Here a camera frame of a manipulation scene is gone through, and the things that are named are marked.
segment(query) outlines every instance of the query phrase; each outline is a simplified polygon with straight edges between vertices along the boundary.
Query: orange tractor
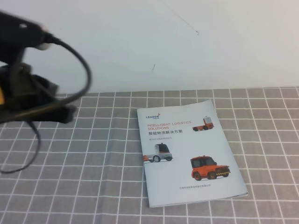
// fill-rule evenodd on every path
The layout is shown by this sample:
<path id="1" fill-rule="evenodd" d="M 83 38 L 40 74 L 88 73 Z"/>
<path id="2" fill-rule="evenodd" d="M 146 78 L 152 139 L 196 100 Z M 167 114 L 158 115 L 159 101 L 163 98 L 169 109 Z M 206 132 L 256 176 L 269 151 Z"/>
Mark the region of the orange tractor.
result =
<path id="1" fill-rule="evenodd" d="M 191 176 L 197 181 L 202 178 L 210 180 L 218 176 L 227 177 L 230 173 L 229 166 L 218 166 L 210 156 L 199 156 L 191 159 L 192 173 Z"/>
<path id="2" fill-rule="evenodd" d="M 202 131 L 202 130 L 209 130 L 214 127 L 210 117 L 205 116 L 203 118 L 203 120 L 204 120 L 204 125 L 193 127 L 194 131 L 197 132 L 197 131 Z"/>

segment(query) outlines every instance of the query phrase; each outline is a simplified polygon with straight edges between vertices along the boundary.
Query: checkered fabric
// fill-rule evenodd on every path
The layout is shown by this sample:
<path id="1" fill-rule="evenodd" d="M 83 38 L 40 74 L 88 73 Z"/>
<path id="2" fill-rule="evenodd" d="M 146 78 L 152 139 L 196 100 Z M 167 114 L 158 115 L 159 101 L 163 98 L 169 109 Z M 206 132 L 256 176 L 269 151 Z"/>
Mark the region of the checkered fabric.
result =
<path id="1" fill-rule="evenodd" d="M 150 209 L 137 108 L 208 99 L 249 196 Z M 34 165 L 0 176 L 0 224 L 299 223 L 297 88 L 90 93 L 75 105 L 67 125 L 36 124 L 43 146 Z M 4 124 L 2 168 L 25 164 L 36 143 L 25 123 Z"/>

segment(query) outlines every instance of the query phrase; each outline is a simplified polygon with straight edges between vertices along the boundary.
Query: white vehicle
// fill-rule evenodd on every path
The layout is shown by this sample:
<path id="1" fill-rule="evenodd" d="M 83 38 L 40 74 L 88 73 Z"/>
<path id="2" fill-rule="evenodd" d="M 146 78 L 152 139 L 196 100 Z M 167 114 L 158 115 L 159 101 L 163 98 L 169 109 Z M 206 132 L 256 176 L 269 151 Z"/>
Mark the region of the white vehicle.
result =
<path id="1" fill-rule="evenodd" d="M 166 144 L 156 144 L 155 145 L 155 154 L 146 155 L 143 157 L 144 161 L 150 162 L 160 162 L 161 160 L 172 160 L 172 154 L 169 152 L 169 149 Z"/>

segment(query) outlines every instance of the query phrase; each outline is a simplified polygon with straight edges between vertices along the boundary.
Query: black cable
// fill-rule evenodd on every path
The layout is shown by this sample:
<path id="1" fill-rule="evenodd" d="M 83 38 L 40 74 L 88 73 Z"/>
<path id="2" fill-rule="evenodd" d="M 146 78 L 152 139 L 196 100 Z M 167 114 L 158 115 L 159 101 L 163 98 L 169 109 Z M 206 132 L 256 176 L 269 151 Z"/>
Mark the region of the black cable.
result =
<path id="1" fill-rule="evenodd" d="M 32 121 L 26 121 L 26 123 L 31 127 L 34 134 L 36 134 L 36 136 L 37 136 L 36 151 L 35 151 L 33 157 L 31 158 L 31 160 L 25 166 L 23 166 L 22 168 L 15 169 L 15 170 L 9 170 L 9 171 L 0 169 L 1 174 L 13 174 L 13 173 L 20 172 L 20 171 L 26 169 L 28 166 L 30 166 L 34 162 L 34 160 L 36 160 L 37 155 L 38 155 L 39 151 L 41 150 L 41 136 L 40 136 L 36 126 L 34 125 L 34 123 Z"/>
<path id="2" fill-rule="evenodd" d="M 29 110 L 24 110 L 22 112 L 12 113 L 12 115 L 10 115 L 10 116 L 7 116 L 5 118 L 0 118 L 0 123 L 6 123 L 6 122 L 9 122 L 12 120 L 26 120 L 26 122 L 31 127 L 31 129 L 34 131 L 34 133 L 36 134 L 37 139 L 38 139 L 36 151 L 35 151 L 33 157 L 31 158 L 31 160 L 25 166 L 23 166 L 22 168 L 10 170 L 10 171 L 5 171 L 5 170 L 0 169 L 1 174 L 12 174 L 15 172 L 22 171 L 22 170 L 26 169 L 27 167 L 29 167 L 34 162 L 34 160 L 37 158 L 37 155 L 41 149 L 41 136 L 40 136 L 36 126 L 34 125 L 34 123 L 32 121 L 28 121 L 28 119 L 30 119 L 30 117 L 34 117 L 34 116 L 40 115 L 42 113 L 47 113 L 47 112 L 53 111 L 63 105 L 69 104 L 69 103 L 75 101 L 76 99 L 79 99 L 81 96 L 83 96 L 84 94 L 87 93 L 87 91 L 89 90 L 89 88 L 91 86 L 92 72 L 91 72 L 87 62 L 77 51 L 75 51 L 67 43 L 59 40 L 58 38 L 54 37 L 52 34 L 49 34 L 49 33 L 46 34 L 45 42 L 46 43 L 54 43 L 56 45 L 62 46 L 63 48 L 65 48 L 69 52 L 71 52 L 82 63 L 83 67 L 86 70 L 86 76 L 87 76 L 86 84 L 83 87 L 83 89 L 81 89 L 77 93 L 75 93 L 72 96 L 67 97 L 65 99 L 62 99 L 59 101 L 54 101 L 52 103 L 49 103 L 49 104 L 46 104 L 43 106 L 39 106 L 39 107 L 35 107 L 35 108 L 29 109 Z"/>
<path id="3" fill-rule="evenodd" d="M 92 72 L 91 72 L 87 62 L 84 60 L 84 58 L 76 50 L 74 50 L 70 45 L 68 45 L 67 43 L 54 37 L 52 34 L 49 34 L 49 33 L 46 34 L 45 42 L 46 43 L 54 43 L 56 45 L 62 46 L 63 48 L 65 48 L 69 52 L 71 52 L 82 63 L 83 67 L 86 70 L 86 76 L 87 76 L 85 86 L 83 87 L 83 89 L 81 89 L 77 93 L 75 93 L 65 99 L 57 100 L 52 103 L 49 103 L 49 104 L 46 104 L 43 106 L 34 107 L 34 108 L 24 110 L 21 112 L 15 112 L 9 116 L 0 118 L 0 124 L 6 123 L 6 122 L 9 122 L 12 120 L 27 120 L 27 119 L 30 119 L 30 117 L 34 117 L 34 116 L 40 115 L 42 113 L 47 113 L 47 112 L 53 111 L 63 105 L 69 104 L 69 103 L 75 101 L 76 99 L 79 99 L 81 96 L 86 94 L 87 91 L 89 90 L 91 83 L 92 83 Z"/>

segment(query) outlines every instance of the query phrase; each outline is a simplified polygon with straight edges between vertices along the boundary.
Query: brochure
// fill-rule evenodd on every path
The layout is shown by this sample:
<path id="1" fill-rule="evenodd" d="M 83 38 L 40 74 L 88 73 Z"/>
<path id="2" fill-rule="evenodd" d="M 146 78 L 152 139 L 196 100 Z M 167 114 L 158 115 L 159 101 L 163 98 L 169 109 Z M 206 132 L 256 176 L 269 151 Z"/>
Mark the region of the brochure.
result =
<path id="1" fill-rule="evenodd" d="M 248 194 L 211 100 L 137 114 L 151 208 Z"/>

